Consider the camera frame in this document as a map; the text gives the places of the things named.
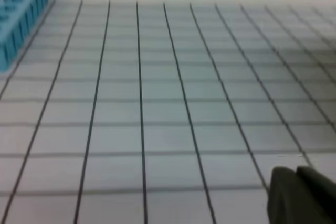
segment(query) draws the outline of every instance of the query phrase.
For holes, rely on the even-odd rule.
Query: black grid line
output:
[[[290,38],[292,38],[301,48],[304,52],[306,52],[306,54],[308,56],[310,56],[316,63],[317,65],[323,70],[323,72],[329,77],[329,79],[331,80],[332,83],[335,82],[335,80],[331,77],[331,75],[328,73],[328,71],[325,69],[325,67],[322,64],[319,64],[317,59],[315,58],[315,56],[313,55],[313,53],[308,50],[303,44],[302,42],[281,22],[281,20],[279,20],[275,14],[267,7],[265,6],[265,10],[266,12],[273,18],[273,20],[275,20],[275,22],[277,22],[279,24],[279,26],[288,34],[288,36]],[[292,72],[291,68],[288,65],[285,65],[288,68],[288,71]],[[315,105],[315,107],[319,110],[319,112],[321,113],[321,115],[324,117],[324,119],[326,120],[326,122],[328,124],[331,125],[331,127],[333,128],[333,130],[336,132],[336,127],[334,126],[334,124],[332,123],[332,121],[329,119],[329,117],[327,116],[327,114],[321,109],[321,107],[319,106],[319,104],[317,103],[316,99],[314,99],[312,97],[312,95],[310,94],[310,92],[307,90],[307,88],[305,87],[305,85],[303,85],[303,83],[299,80],[299,78],[296,77],[295,73],[292,72],[292,75],[295,77],[295,79],[297,80],[297,82],[299,83],[299,85],[302,87],[302,89],[304,90],[304,92],[306,93],[306,95],[309,97],[309,99],[311,100],[311,102]]]
[[[139,4],[136,2],[137,21],[136,28],[138,32],[138,62],[139,62],[139,92],[140,92],[140,124],[141,124],[141,161],[142,161],[142,196],[143,196],[143,216],[144,224],[148,223],[147,209],[147,181],[146,181],[146,156],[143,126],[143,100],[142,100],[142,72],[141,72],[141,47],[140,47],[140,24],[139,24]]]
[[[17,81],[52,81],[52,78],[49,77],[13,77],[13,80]],[[57,79],[57,82],[61,83],[74,83],[74,82],[93,82],[95,81],[96,78],[61,78]],[[138,79],[111,79],[111,78],[106,78],[102,79],[101,83],[137,83],[139,80]],[[215,83],[218,82],[218,80],[211,80],[211,79],[205,79],[205,80],[198,80],[198,79],[186,79],[183,80],[185,83]],[[223,83],[256,83],[257,81],[255,79],[246,79],[246,80],[241,80],[241,79],[231,79],[231,80],[222,80]],[[143,79],[143,83],[176,83],[178,82],[178,79],[173,80],[173,79]],[[330,80],[301,80],[302,83],[315,83],[315,84],[327,84],[327,83],[332,83]],[[296,80],[263,80],[263,83],[271,84],[271,83],[297,83]]]
[[[234,40],[234,42],[236,43],[237,47],[239,48],[239,51],[241,52],[241,55],[246,59],[246,61],[248,62],[250,69],[252,70],[252,72],[254,73],[254,75],[257,78],[257,81],[259,82],[259,84],[261,85],[263,91],[265,92],[268,101],[272,104],[272,107],[274,108],[274,110],[276,111],[277,115],[279,116],[279,118],[281,119],[281,122],[283,123],[283,125],[285,126],[285,128],[287,129],[287,132],[289,133],[289,135],[291,136],[291,138],[293,139],[294,143],[296,144],[297,148],[299,149],[300,152],[304,154],[303,149],[299,143],[299,141],[297,140],[296,136],[294,135],[293,131],[291,130],[291,128],[289,127],[289,125],[287,124],[285,118],[282,116],[282,114],[280,113],[278,107],[275,104],[274,99],[271,97],[271,95],[269,94],[268,90],[266,89],[265,85],[263,84],[263,82],[261,81],[259,75],[257,74],[256,70],[254,69],[254,67],[252,66],[252,64],[250,63],[249,59],[246,57],[245,52],[243,50],[243,48],[240,46],[237,38],[235,37],[234,33],[232,32],[231,28],[229,27],[229,25],[227,24],[227,22],[225,21],[225,19],[223,18],[222,14],[220,13],[220,10],[218,9],[217,6],[216,10],[217,13],[219,14],[219,17],[221,18],[225,28],[229,31],[229,33],[232,35],[232,39]],[[247,13],[244,9],[242,9],[243,13],[246,15],[247,17]],[[253,23],[252,19],[250,19],[250,17],[247,17],[247,19],[251,22],[251,24],[255,27],[255,24]],[[279,57],[279,59],[281,60],[281,62],[283,63],[283,65],[285,65],[285,61],[284,59],[282,59],[281,57]]]
[[[144,122],[144,126],[189,126],[189,123],[184,122]],[[58,128],[69,128],[69,127],[85,127],[89,123],[83,122],[69,122],[69,123],[41,123],[40,127],[58,127]],[[140,122],[130,122],[130,123],[93,123],[94,127],[131,127],[139,126]],[[236,122],[194,122],[194,126],[236,126]],[[241,126],[277,126],[283,125],[282,122],[241,122]],[[330,125],[327,122],[311,122],[311,121],[301,121],[301,122],[288,122],[290,126],[300,126],[300,125]],[[0,123],[1,127],[35,127],[36,123],[26,123],[26,122],[13,122],[13,123]]]
[[[44,98],[11,98],[3,99],[1,103],[30,103],[30,102],[44,102]],[[49,103],[89,103],[94,98],[50,98]],[[135,98],[98,98],[98,102],[102,103],[137,103],[139,99]],[[183,98],[145,98],[143,103],[180,103]],[[227,102],[225,98],[188,98],[188,102]],[[231,98],[234,103],[264,103],[269,102],[265,98]],[[281,103],[309,103],[309,98],[272,98],[274,102]],[[335,98],[321,98],[315,99],[317,102],[336,102]]]
[[[55,63],[58,59],[32,59],[22,64],[34,64],[34,63]],[[99,59],[64,59],[63,64],[74,64],[74,63],[85,63],[93,64],[99,63]],[[114,59],[104,59],[105,65],[137,65],[138,60],[114,60]],[[173,66],[174,63],[171,61],[154,61],[154,60],[142,60],[141,65],[143,66]],[[201,61],[180,61],[181,66],[212,66],[209,62]],[[230,67],[242,67],[246,66],[247,63],[244,62],[217,62],[218,66],[230,66]],[[282,66],[282,63],[277,62],[251,62],[251,65],[255,67],[277,67]],[[312,67],[316,66],[316,63],[310,62],[289,62],[288,65],[293,67]],[[323,65],[329,68],[336,68],[336,63],[323,63]]]
[[[198,144],[197,144],[197,141],[196,141],[196,136],[195,136],[195,131],[194,131],[194,125],[193,125],[193,121],[191,119],[191,115],[190,115],[190,111],[189,111],[189,106],[188,106],[188,101],[186,99],[186,94],[185,94],[185,90],[184,90],[184,84],[183,84],[183,80],[182,80],[180,66],[179,66],[179,63],[178,63],[179,61],[177,59],[176,52],[175,52],[174,41],[173,41],[173,37],[172,37],[172,34],[171,34],[170,26],[169,26],[169,20],[168,20],[168,16],[167,16],[167,11],[166,11],[165,3],[163,3],[163,9],[164,9],[164,15],[165,15],[165,18],[166,18],[166,22],[167,22],[167,28],[168,28],[168,32],[169,32],[169,38],[170,38],[171,43],[172,43],[172,49],[173,49],[174,57],[175,57],[175,61],[176,61],[177,73],[179,75],[179,79],[180,79],[180,83],[181,83],[181,87],[182,87],[184,104],[185,104],[185,108],[186,108],[186,111],[187,111],[188,121],[189,121],[189,124],[190,124],[190,130],[191,130],[191,134],[192,134],[192,138],[193,138],[193,142],[194,142],[194,146],[195,146],[195,152],[196,152],[196,156],[197,156],[199,171],[200,171],[200,174],[201,174],[201,177],[202,177],[203,187],[204,187],[204,190],[205,190],[205,195],[206,195],[207,203],[208,203],[208,206],[209,206],[212,222],[213,222],[213,224],[216,224],[217,221],[216,221],[216,217],[215,217],[215,211],[214,211],[214,208],[213,208],[213,205],[212,205],[212,202],[211,202],[209,188],[208,188],[208,185],[207,185],[207,182],[206,182],[206,178],[205,178],[205,174],[204,174],[204,170],[203,170],[201,155],[199,153],[200,151],[198,149]]]
[[[97,97],[98,97],[98,89],[99,89],[99,81],[100,81],[100,74],[101,74],[101,66],[102,66],[102,61],[103,61],[103,55],[104,55],[104,49],[105,49],[105,41],[106,41],[106,33],[108,29],[108,24],[109,24],[109,16],[110,16],[110,1],[108,4],[108,11],[107,11],[107,17],[106,17],[106,24],[105,24],[105,34],[104,34],[104,39],[101,47],[101,54],[100,54],[100,61],[99,61],[99,70],[98,70],[98,76],[97,76],[97,82],[96,82],[96,89],[95,89],[95,95],[94,95],[94,100],[93,100],[93,106],[92,106],[92,113],[91,113],[91,119],[90,119],[90,126],[89,126],[89,133],[88,133],[88,140],[86,144],[86,149],[85,149],[85,156],[83,160],[83,167],[82,167],[82,172],[81,172],[81,177],[80,177],[80,184],[79,184],[79,189],[78,189],[78,196],[77,196],[77,204],[76,204],[76,211],[75,211],[75,216],[74,216],[74,223],[78,222],[78,217],[79,217],[79,209],[80,209],[80,204],[81,204],[81,198],[82,198],[82,192],[83,192],[83,187],[84,187],[84,180],[85,180],[85,171],[86,171],[86,166],[88,162],[88,154],[89,154],[89,149],[90,149],[90,142],[91,142],[91,135],[92,135],[92,127],[93,127],[93,120],[94,120],[94,113],[96,111],[96,104],[97,104]]]
[[[209,186],[209,190],[218,191],[237,191],[237,190],[263,190],[262,185],[225,185],[225,186]],[[187,191],[204,191],[201,186],[191,187],[160,187],[160,188],[148,188],[149,193],[177,193]],[[85,190],[83,195],[118,195],[118,194],[140,194],[142,189],[139,188],[127,188],[127,189],[106,189],[106,190]],[[75,196],[77,191],[19,191],[17,197],[48,197],[48,196]],[[0,197],[8,196],[7,192],[0,192]]]
[[[233,116],[234,116],[234,118],[235,118],[235,122],[236,122],[236,125],[237,125],[238,128],[239,128],[240,134],[241,134],[241,136],[243,137],[243,140],[244,140],[244,142],[245,142],[245,145],[246,145],[246,147],[247,147],[247,150],[248,150],[248,152],[249,152],[249,155],[250,155],[250,157],[251,157],[251,159],[252,159],[252,162],[253,162],[253,164],[254,164],[254,166],[255,166],[256,172],[257,172],[258,175],[259,175],[259,178],[260,178],[260,180],[261,180],[261,182],[262,182],[262,184],[263,184],[264,189],[265,189],[266,192],[268,193],[268,187],[267,187],[267,184],[266,184],[266,182],[265,182],[265,180],[264,180],[264,177],[262,176],[262,173],[261,173],[261,171],[260,171],[260,168],[259,168],[259,166],[258,166],[258,164],[257,164],[257,161],[256,161],[254,155],[253,155],[253,152],[252,152],[252,150],[251,150],[251,147],[250,147],[250,145],[249,145],[249,143],[248,143],[248,141],[247,141],[246,135],[245,135],[245,133],[244,133],[242,127],[241,127],[242,125],[240,124],[240,121],[239,121],[238,116],[237,116],[237,114],[236,114],[236,111],[235,111],[235,109],[234,109],[234,107],[233,107],[233,105],[232,105],[232,102],[231,102],[231,100],[230,100],[230,97],[229,97],[229,95],[228,95],[228,92],[227,92],[227,90],[226,90],[226,88],[225,88],[225,86],[224,86],[224,84],[223,84],[223,82],[222,82],[222,79],[221,79],[220,74],[219,74],[219,72],[218,72],[218,69],[217,69],[215,60],[213,59],[212,54],[211,54],[211,51],[210,51],[209,48],[208,48],[208,45],[207,45],[207,43],[206,43],[206,40],[205,40],[205,38],[204,38],[204,36],[203,36],[203,33],[202,33],[202,31],[201,31],[201,28],[200,28],[199,25],[198,25],[198,22],[197,22],[197,19],[196,19],[195,14],[194,14],[193,7],[192,7],[192,4],[191,4],[191,3],[190,3],[190,11],[191,11],[191,14],[192,14],[192,16],[193,16],[193,19],[194,19],[194,21],[195,21],[195,25],[196,25],[196,27],[197,27],[197,30],[198,30],[198,32],[199,32],[199,35],[200,35],[200,37],[201,37],[201,39],[202,39],[202,41],[203,41],[203,43],[204,43],[204,46],[205,46],[205,48],[206,48],[206,51],[207,51],[207,53],[208,53],[208,55],[209,55],[209,57],[210,57],[211,62],[213,63],[213,67],[214,67],[214,69],[215,69],[216,75],[217,75],[217,77],[218,77],[219,82],[221,83],[221,86],[222,86],[224,95],[225,95],[225,97],[226,97],[226,99],[227,99],[227,101],[228,101],[228,104],[229,104],[229,106],[230,106],[230,109],[231,109],[231,111],[232,111],[232,114],[233,114]]]
[[[29,48],[31,47],[31,44],[34,41],[34,38],[36,37],[36,35],[38,34],[38,31],[41,29],[42,25],[44,24],[46,18],[48,17],[48,14],[50,13],[51,9],[53,8],[54,4],[55,4],[56,0],[53,0],[52,3],[49,5],[47,11],[45,12],[42,20],[40,21],[40,23],[38,24],[38,27],[36,28],[36,30],[34,31],[33,35],[30,38],[29,43],[25,46],[24,51],[22,52],[20,58],[18,59],[18,61],[16,62],[16,65],[13,69],[13,71],[10,73],[10,75],[6,78],[6,83],[3,86],[1,92],[0,92],[0,100],[4,94],[4,92],[6,91],[6,88],[9,84],[9,81],[11,80],[11,78],[13,77],[13,75],[15,74],[16,70],[18,69],[19,65],[21,64],[23,58],[25,57],[25,55],[27,54],[27,51],[29,50]]]
[[[56,72],[55,72],[55,76],[54,76],[53,82],[51,83],[51,86],[50,86],[49,91],[48,91],[47,98],[46,98],[46,100],[45,100],[45,102],[44,102],[44,104],[43,104],[41,113],[40,113],[40,115],[39,115],[39,118],[38,118],[36,127],[35,127],[35,129],[34,129],[33,135],[32,135],[32,137],[31,137],[31,140],[30,140],[30,143],[29,143],[29,146],[28,146],[26,155],[25,155],[25,158],[24,158],[24,160],[23,160],[23,162],[22,162],[22,165],[21,165],[21,168],[20,168],[18,177],[17,177],[17,179],[16,179],[16,181],[15,181],[15,185],[14,185],[13,191],[12,191],[12,193],[11,193],[11,195],[10,195],[10,198],[9,198],[9,200],[8,200],[8,203],[7,203],[7,205],[6,205],[6,208],[5,208],[5,211],[4,211],[2,220],[1,220],[1,223],[3,223],[3,224],[4,224],[4,223],[6,222],[6,220],[7,220],[8,213],[9,213],[9,209],[10,209],[10,207],[11,207],[11,205],[12,205],[14,196],[15,196],[15,194],[16,194],[16,192],[17,192],[17,188],[18,188],[18,186],[19,186],[20,180],[21,180],[22,175],[23,175],[23,171],[24,171],[25,166],[26,166],[26,164],[27,164],[28,157],[29,157],[29,155],[30,155],[30,150],[31,150],[31,148],[32,148],[32,146],[33,146],[33,143],[34,143],[34,140],[35,140],[35,137],[36,137],[38,128],[39,128],[39,126],[40,126],[40,123],[41,123],[41,120],[42,120],[42,117],[43,117],[43,114],[44,114],[44,111],[45,111],[45,109],[46,109],[46,107],[47,107],[48,100],[49,100],[49,98],[50,98],[51,92],[52,92],[53,87],[54,87],[54,85],[55,85],[55,82],[56,82],[56,79],[57,79],[57,75],[58,75],[58,72],[59,72],[59,69],[60,69],[60,65],[61,65],[61,63],[62,63],[63,56],[64,56],[64,54],[65,54],[65,52],[66,52],[66,50],[67,50],[67,48],[68,48],[68,45],[69,45],[69,42],[70,42],[70,39],[71,39],[72,32],[73,32],[73,30],[74,30],[74,27],[75,27],[75,25],[76,25],[77,18],[78,18],[78,16],[79,16],[79,13],[80,13],[80,10],[81,10],[81,6],[82,6],[82,1],[80,2],[79,8],[78,8],[78,12],[77,12],[77,14],[76,14],[76,18],[75,18],[75,20],[74,20],[74,22],[73,22],[73,25],[72,25],[72,27],[71,27],[70,34],[69,34],[69,36],[68,36],[68,38],[67,38],[67,42],[66,42],[66,44],[65,44],[65,47],[64,47],[63,52],[62,52],[62,54],[61,54],[61,57],[60,57],[60,59],[59,59],[58,66],[57,66],[57,70],[56,70]]]
[[[308,95],[308,97],[311,99],[311,101],[315,104],[315,106],[317,106],[317,102],[315,100],[312,99],[310,93],[307,91],[307,89],[304,87],[304,85],[300,82],[300,80],[297,78],[297,76],[294,74],[294,72],[291,70],[291,68],[287,65],[286,61],[284,60],[284,58],[282,57],[282,55],[275,49],[275,47],[273,46],[273,44],[270,42],[270,40],[266,37],[266,35],[263,33],[263,31],[259,28],[259,26],[254,22],[254,20],[249,16],[249,14],[247,13],[247,11],[244,9],[243,6],[241,6],[241,11],[244,13],[244,15],[246,16],[247,20],[249,20],[249,22],[255,27],[255,29],[260,33],[260,35],[262,36],[262,38],[266,41],[266,43],[269,45],[269,47],[276,53],[276,55],[279,57],[279,59],[281,60],[281,62],[283,63],[283,65],[286,67],[286,69],[290,72],[290,74],[293,76],[294,79],[297,80],[297,82],[299,83],[299,85],[303,88],[303,90],[306,90],[306,95]],[[303,154],[306,162],[308,163],[309,166],[312,167],[312,163],[306,153],[306,151],[302,148],[301,144],[299,143],[299,141],[297,140],[297,138],[295,137],[295,135],[293,134],[293,131],[291,130],[291,128],[289,127],[288,123],[286,122],[286,120],[284,119],[284,117],[282,117],[281,113],[279,112],[280,116],[281,116],[281,120],[284,124],[284,126],[286,127],[287,131],[289,132],[289,134],[291,135],[292,139],[294,140],[295,144],[297,145],[297,147],[299,148],[300,152]]]
[[[248,150],[200,150],[201,155],[249,155]],[[310,148],[311,153],[336,153],[336,148],[321,149]],[[194,156],[194,151],[145,151],[146,156]],[[253,150],[253,154],[281,155],[281,154],[300,154],[299,150],[279,149],[279,150]],[[24,154],[4,153],[0,154],[0,159],[23,158]],[[71,153],[32,153],[29,158],[82,158],[85,152]],[[135,152],[90,152],[88,157],[140,157],[141,151]]]

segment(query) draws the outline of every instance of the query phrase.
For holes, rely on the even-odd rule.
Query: grid square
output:
[[[180,66],[183,81],[186,80],[218,80],[212,66]]]
[[[137,157],[89,157],[86,190],[142,189],[142,162]]]
[[[328,64],[335,64],[336,63],[336,57],[335,57],[335,54],[329,54],[329,53],[326,53],[326,54],[318,54],[316,55],[316,59],[324,64],[324,65],[328,65]]]
[[[144,103],[144,122],[188,122],[185,104],[178,103]]]
[[[71,223],[76,211],[76,201],[76,196],[16,196],[6,222]]]
[[[39,36],[45,35],[63,35],[69,36],[71,26],[42,26],[38,31]]]
[[[178,61],[181,62],[201,62],[211,64],[211,60],[206,52],[177,52]]]
[[[310,102],[277,102],[276,106],[287,122],[325,122],[322,114]]]
[[[269,102],[233,103],[241,122],[280,122],[280,117]]]
[[[12,192],[22,162],[23,158],[0,158],[0,192]]]
[[[98,63],[63,63],[58,79],[94,79],[98,77]]]
[[[20,99],[45,99],[47,97],[51,81],[15,81],[9,82],[3,99],[20,100]]]
[[[267,96],[259,83],[228,83],[225,89],[231,99],[265,99]]]
[[[331,121],[336,121],[335,102],[319,102],[319,106]]]
[[[194,126],[200,151],[247,151],[237,126]]]
[[[304,86],[314,99],[336,99],[336,86],[334,83],[306,83]]]
[[[92,128],[90,153],[141,152],[140,127]]]
[[[101,50],[67,50],[64,54],[63,61],[68,60],[90,60],[95,63],[99,63]]]
[[[138,63],[138,53],[136,51],[111,51],[105,50],[103,62],[122,61]]]
[[[196,155],[147,156],[147,188],[203,188]]]
[[[212,52],[212,58],[217,64],[225,63],[246,63],[241,53],[234,52]]]
[[[308,155],[315,169],[336,182],[335,153],[314,153]]]
[[[281,64],[281,60],[273,52],[247,52],[246,58],[252,63]]]
[[[234,116],[227,102],[188,102],[193,123],[234,122]]]
[[[103,64],[101,80],[138,80],[139,66]]]
[[[269,80],[293,80],[293,76],[285,67],[255,67],[259,78]]]
[[[243,126],[243,131],[253,151],[299,151],[284,126]]]
[[[211,223],[203,191],[148,193],[149,223]]]
[[[71,38],[69,42],[68,48],[76,49],[76,48],[102,48],[103,45],[103,39],[102,38]]]
[[[88,127],[40,127],[31,153],[85,153]]]
[[[119,38],[119,37],[108,37],[105,44],[106,50],[115,51],[131,51],[137,52],[138,41],[136,37],[131,38]]]
[[[143,220],[142,194],[83,195],[79,223],[118,224],[141,223]]]
[[[0,103],[0,123],[37,123],[42,102]]]
[[[140,123],[140,103],[97,102],[95,123]]]
[[[50,99],[92,99],[95,97],[96,83],[56,81]]]
[[[298,166],[307,165],[301,154],[255,154],[254,157],[267,184],[270,184],[274,167],[284,166],[296,170]]]
[[[302,64],[313,64],[314,61],[307,54],[289,53],[282,54],[285,62],[287,64],[302,63]]]
[[[183,93],[181,84],[176,83],[143,83],[143,99],[181,99]]]
[[[221,99],[225,94],[219,82],[214,83],[185,83],[184,90],[187,99]]]
[[[336,134],[329,125],[294,125],[290,128],[306,151],[336,149]]]
[[[2,88],[4,87],[4,85],[6,84],[5,80],[0,80],[0,90],[2,91]]]
[[[169,62],[175,64],[175,57],[173,52],[141,52],[141,64],[146,64],[147,62]]]
[[[58,61],[61,57],[62,49],[48,49],[48,48],[30,48],[23,62],[29,61],[44,61],[54,60]]]
[[[145,126],[144,141],[146,152],[195,150],[189,126]]]
[[[0,216],[2,216],[5,212],[8,199],[9,199],[8,196],[1,196],[0,197]]]
[[[100,99],[139,99],[138,82],[101,82],[98,89]]]
[[[0,127],[0,154],[25,154],[34,127]]]
[[[48,48],[48,47],[56,47],[56,48],[64,48],[67,42],[66,36],[36,36],[32,42],[32,48]]]
[[[122,38],[122,37],[132,37],[132,36],[136,36],[137,35],[137,27],[136,26],[129,26],[129,27],[118,27],[118,26],[114,26],[114,27],[109,27],[107,29],[106,35],[107,35],[107,39],[109,38]]]
[[[190,30],[191,34],[197,33],[197,29]],[[174,35],[177,35],[179,33],[179,30],[173,30],[172,33]],[[179,41],[174,43],[174,47],[176,52],[179,51],[187,51],[187,50],[192,50],[192,51],[199,51],[199,52],[204,52],[204,56],[206,56],[206,48],[202,41],[197,41],[197,40],[190,40],[190,41]]]
[[[141,66],[142,80],[178,80],[176,66]]]
[[[218,223],[268,223],[264,190],[211,190],[210,196]]]
[[[320,67],[291,67],[299,80],[329,80]]]
[[[44,123],[89,123],[92,102],[48,103],[41,124]]]
[[[57,63],[28,63],[21,64],[14,74],[15,77],[24,78],[53,78],[57,69]]]
[[[81,158],[29,158],[18,191],[77,191]]]
[[[309,99],[297,83],[269,83],[265,88],[273,99]]]
[[[256,77],[253,74],[250,67],[241,66],[241,67],[217,67],[221,79],[224,81],[232,80],[255,80]]]
[[[201,155],[209,187],[261,185],[251,157],[243,155]]]
[[[168,39],[160,39],[160,40],[154,40],[154,39],[146,39],[146,40],[140,40],[140,50],[172,50],[172,43]]]

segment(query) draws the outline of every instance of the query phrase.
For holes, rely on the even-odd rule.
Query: table surface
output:
[[[263,224],[336,180],[336,10],[52,2],[0,74],[6,223]]]

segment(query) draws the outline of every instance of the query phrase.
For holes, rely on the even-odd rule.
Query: blue plastic rack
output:
[[[0,71],[9,68],[48,0],[0,0]]]

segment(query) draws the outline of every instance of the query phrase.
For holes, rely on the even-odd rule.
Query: black object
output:
[[[310,167],[272,171],[270,224],[335,224],[336,184]]]

